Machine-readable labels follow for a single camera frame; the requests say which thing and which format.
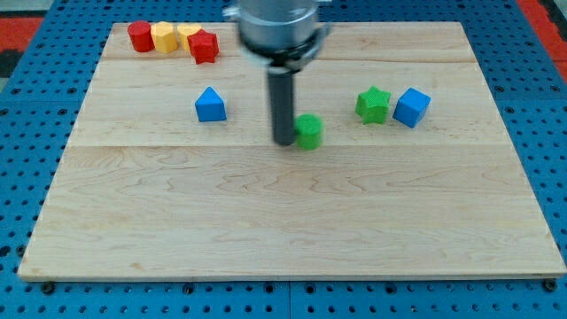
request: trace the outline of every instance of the yellow cube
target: yellow cube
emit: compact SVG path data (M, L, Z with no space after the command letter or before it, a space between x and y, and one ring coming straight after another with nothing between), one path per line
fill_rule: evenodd
M156 51L169 53L177 49L177 38L175 38L174 25L161 21L151 26L151 38Z
M177 33L179 33L179 40L181 41L181 46L187 52L190 51L189 49L189 41L187 37L189 35L195 35L200 29L202 29L200 24L198 23L182 23L177 26Z

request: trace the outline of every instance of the toy block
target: toy block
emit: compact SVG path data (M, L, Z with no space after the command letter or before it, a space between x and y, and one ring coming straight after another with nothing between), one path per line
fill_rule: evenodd
M390 95L390 92L382 91L375 86L358 95L355 111L362 117L362 124L384 124L388 115Z
M303 114L295 119L295 134L298 147L314 150L322 142L322 121L316 115Z
M141 20L130 23L128 35L135 51L148 52L154 49L150 23Z
M182 23L177 26L179 40L181 41L181 46L185 51L190 52L189 40L187 37L189 35L195 35L200 29L202 29L202 27L198 23Z
M151 26L151 38L156 51L169 53L177 49L174 25L169 22L158 22Z
M424 117L430 102L431 97L410 88L398 100L393 118L414 128Z
M207 87L195 102L199 121L225 121L227 114L224 110L224 102L213 88Z
M216 34L208 33L201 29L194 35L187 37L190 53L195 57L197 64L203 62L214 63L214 58L219 54L219 43Z

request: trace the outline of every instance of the blue block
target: blue block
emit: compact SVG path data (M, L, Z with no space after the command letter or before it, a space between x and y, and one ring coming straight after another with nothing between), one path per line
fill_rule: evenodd
M207 87L195 102L199 121L225 121L227 114L224 110L224 102L213 88Z
M430 102L431 97L410 88L398 100L393 118L414 128L422 120Z

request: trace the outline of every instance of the green block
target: green block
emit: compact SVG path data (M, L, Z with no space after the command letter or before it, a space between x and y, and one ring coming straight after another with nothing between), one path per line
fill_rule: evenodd
M390 92L371 86L366 92L358 95L356 113L362 117L363 124L384 124L390 108Z
M298 147L314 150L322 142L322 121L316 115L303 114L295 119L295 134Z

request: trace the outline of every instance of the wood grain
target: wood grain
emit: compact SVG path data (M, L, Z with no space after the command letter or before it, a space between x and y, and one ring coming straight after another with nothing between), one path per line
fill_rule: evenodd
M130 49L115 25L19 267L25 280L533 278L566 272L458 23L335 24L297 76L323 147L272 145L264 74L231 24L218 63ZM199 123L205 86L229 120ZM361 125L358 92L430 94Z

